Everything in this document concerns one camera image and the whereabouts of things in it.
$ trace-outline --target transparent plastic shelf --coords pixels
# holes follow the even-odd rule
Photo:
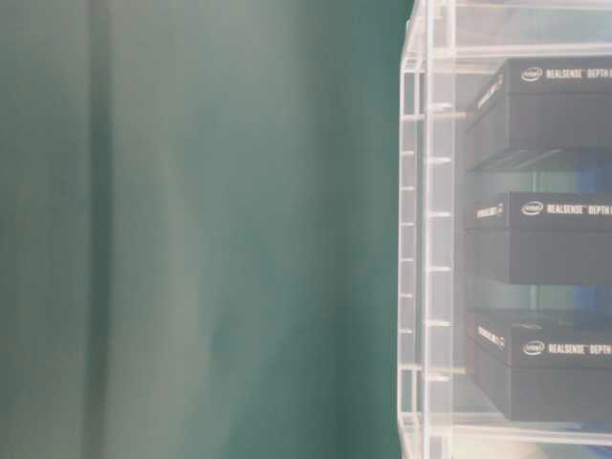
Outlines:
[[[577,298],[592,294],[576,286],[484,281],[481,277],[492,273],[476,275],[467,269],[471,256],[480,260],[480,253],[471,251],[470,240],[464,237],[470,200],[517,190],[575,192],[578,186],[574,171],[526,170],[554,158],[559,153],[554,147],[541,149],[532,158],[522,158],[520,149],[505,164],[503,158],[495,158],[481,163],[478,171],[465,170],[470,145],[494,138],[484,133],[470,145],[466,140],[480,115],[473,108],[477,96],[487,94],[492,75],[507,59],[544,56],[612,56],[612,0],[415,1],[402,56],[399,114],[397,409],[404,458],[463,459],[469,457],[465,455],[469,445],[482,442],[497,448],[542,446],[547,455],[534,456],[538,459],[582,459],[590,457],[589,448],[608,447],[605,457],[612,457],[612,412],[609,422],[601,416],[593,422],[597,406],[585,409],[583,417],[572,412],[558,416],[554,410],[521,417],[515,406],[506,405],[512,402],[498,395],[495,399],[488,381],[477,380],[470,361],[474,356],[467,347],[473,338],[466,333],[469,308],[518,305],[537,310],[546,304],[571,308],[581,301]],[[609,71],[612,65],[598,69]],[[534,110],[540,108],[534,103]],[[506,106],[498,111],[505,114]],[[499,124],[496,119],[488,125]],[[517,158],[520,166],[514,164]],[[514,170],[500,175],[494,171],[500,165]],[[487,251],[496,248],[491,243]],[[500,373],[495,381],[514,383]],[[506,416],[542,422],[511,422]],[[543,422],[550,419],[589,422]],[[459,444],[462,455],[454,457],[453,448]],[[545,446],[570,448],[560,452]]]

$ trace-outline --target box lid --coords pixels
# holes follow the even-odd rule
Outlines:
[[[554,310],[475,310],[468,336],[512,367],[612,368],[612,320]]]
[[[611,91],[612,55],[511,58],[476,96],[469,109],[469,128],[509,95]]]

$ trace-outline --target green curtain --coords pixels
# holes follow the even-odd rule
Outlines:
[[[399,457],[408,3],[0,4],[0,457]]]

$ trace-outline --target product box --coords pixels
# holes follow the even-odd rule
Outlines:
[[[612,369],[612,320],[586,312],[480,310],[468,335],[508,366]]]
[[[467,170],[575,170],[612,158],[612,55],[508,59],[468,110]]]
[[[612,284],[612,195],[509,192],[466,216],[469,271],[508,284]]]
[[[509,366],[467,338],[468,373],[510,421],[609,422],[612,370]]]

